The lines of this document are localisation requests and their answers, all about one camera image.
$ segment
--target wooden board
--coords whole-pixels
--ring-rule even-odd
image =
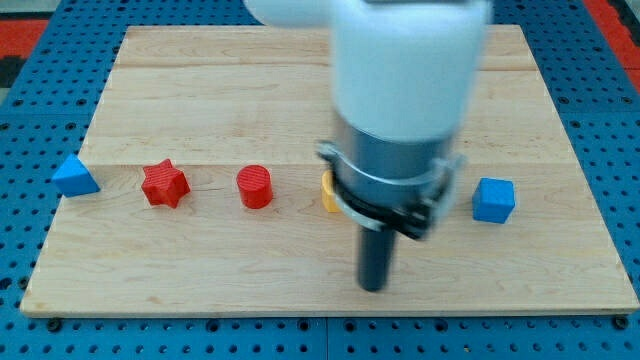
[[[322,31],[129,29],[80,153],[102,192],[63,198],[21,303],[34,317],[432,316],[638,308],[521,30],[494,26],[458,151],[452,214],[401,238],[388,288],[355,282],[356,226],[320,201],[330,137]],[[166,157],[192,193],[150,207],[142,166]],[[242,207],[261,163],[274,201]],[[507,225],[475,222],[482,176],[513,179]]]

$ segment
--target blue block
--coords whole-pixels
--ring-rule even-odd
[[[504,224],[515,206],[513,182],[501,179],[480,179],[473,194],[474,220]]]
[[[51,178],[66,197],[91,194],[100,187],[77,156],[71,154]]]

